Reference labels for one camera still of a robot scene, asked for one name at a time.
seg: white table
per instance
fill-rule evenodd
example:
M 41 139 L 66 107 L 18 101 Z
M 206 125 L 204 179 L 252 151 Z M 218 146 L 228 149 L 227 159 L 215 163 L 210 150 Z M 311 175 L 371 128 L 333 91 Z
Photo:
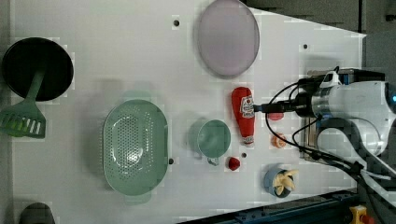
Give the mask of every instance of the white table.
M 254 90 L 256 104 L 267 103 L 311 69 L 361 67 L 362 35 L 252 9 L 261 47 L 251 68 L 235 79 L 219 79 L 200 60 L 194 22 L 210 1 L 194 0 L 12 0 L 11 37 L 52 37 L 67 47 L 75 80 L 66 94 L 39 104 L 48 121 L 45 140 L 14 138 L 14 211 L 31 202 L 47 203 L 56 222 L 175 223 L 272 203 L 296 200 L 356 183 L 335 168 L 299 159 L 295 148 L 274 149 L 263 117 L 256 117 L 254 148 L 240 142 L 230 93 L 242 85 Z M 174 27 L 173 20 L 180 26 Z M 169 123 L 169 155 L 175 159 L 149 202 L 130 205 L 106 182 L 101 131 L 109 111 L 131 90 L 147 90 Z M 17 96 L 13 102 L 20 101 Z M 232 145 L 220 166 L 207 164 L 186 142 L 198 118 L 223 119 Z M 289 113 L 272 122 L 288 138 L 300 127 Z M 239 157 L 237 172 L 225 168 Z M 271 164 L 299 169 L 297 189 L 276 199 L 261 186 Z

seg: ketchup bottle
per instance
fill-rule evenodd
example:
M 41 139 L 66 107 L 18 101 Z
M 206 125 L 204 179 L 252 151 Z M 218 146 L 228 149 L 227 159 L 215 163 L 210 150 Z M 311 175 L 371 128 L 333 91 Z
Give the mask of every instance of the ketchup bottle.
M 254 142 L 254 107 L 251 91 L 246 87 L 238 87 L 232 93 L 233 114 L 239 125 L 243 142 L 252 146 Z

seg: bottle label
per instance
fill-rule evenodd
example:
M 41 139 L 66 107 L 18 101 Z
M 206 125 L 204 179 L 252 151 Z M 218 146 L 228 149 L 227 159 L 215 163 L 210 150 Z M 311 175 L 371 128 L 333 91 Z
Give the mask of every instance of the bottle label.
M 253 136 L 244 137 L 242 138 L 242 140 L 244 141 L 245 144 L 252 144 L 254 142 Z
M 254 118 L 253 98 L 251 95 L 242 98 L 240 112 L 244 119 Z

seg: green strainer basket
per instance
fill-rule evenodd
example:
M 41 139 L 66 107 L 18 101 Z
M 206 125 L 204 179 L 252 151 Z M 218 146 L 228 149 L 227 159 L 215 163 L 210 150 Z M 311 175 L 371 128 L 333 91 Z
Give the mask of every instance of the green strainer basket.
M 168 126 L 151 102 L 130 100 L 114 108 L 104 127 L 104 169 L 109 185 L 142 195 L 163 179 L 168 166 Z

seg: green spatula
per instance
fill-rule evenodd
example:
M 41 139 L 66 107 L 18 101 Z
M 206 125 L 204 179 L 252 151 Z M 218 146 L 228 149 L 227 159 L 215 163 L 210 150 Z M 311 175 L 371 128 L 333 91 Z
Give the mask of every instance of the green spatula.
M 45 68 L 35 72 L 26 98 L 0 112 L 0 131 L 11 136 L 45 138 L 46 118 L 35 104 L 35 98 L 43 81 Z

